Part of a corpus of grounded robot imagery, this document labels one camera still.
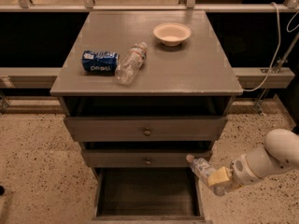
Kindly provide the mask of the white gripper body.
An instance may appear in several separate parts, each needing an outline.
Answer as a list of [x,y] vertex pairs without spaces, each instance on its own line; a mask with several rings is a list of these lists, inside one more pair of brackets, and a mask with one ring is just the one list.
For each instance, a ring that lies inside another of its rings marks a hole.
[[261,178],[249,168],[245,154],[232,160],[230,166],[233,170],[234,180],[242,186],[253,185],[261,181]]

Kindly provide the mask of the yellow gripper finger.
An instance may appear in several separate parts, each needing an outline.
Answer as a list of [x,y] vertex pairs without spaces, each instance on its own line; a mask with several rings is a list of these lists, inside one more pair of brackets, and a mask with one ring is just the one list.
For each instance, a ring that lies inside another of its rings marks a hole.
[[240,189],[242,188],[242,185],[237,183],[237,182],[232,182],[231,185],[228,187],[227,191],[228,192],[232,192],[232,191],[235,191],[237,189]]
[[229,168],[222,166],[216,172],[211,174],[207,183],[210,187],[218,185],[226,185],[232,182],[232,172]]

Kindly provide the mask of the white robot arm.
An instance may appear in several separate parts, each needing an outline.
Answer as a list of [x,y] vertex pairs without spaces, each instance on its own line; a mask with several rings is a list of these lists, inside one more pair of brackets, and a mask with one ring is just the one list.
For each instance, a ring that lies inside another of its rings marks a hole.
[[207,179],[207,186],[218,196],[263,181],[270,175],[281,175],[299,169],[299,136],[275,129],[264,144],[233,159],[230,167],[218,169]]

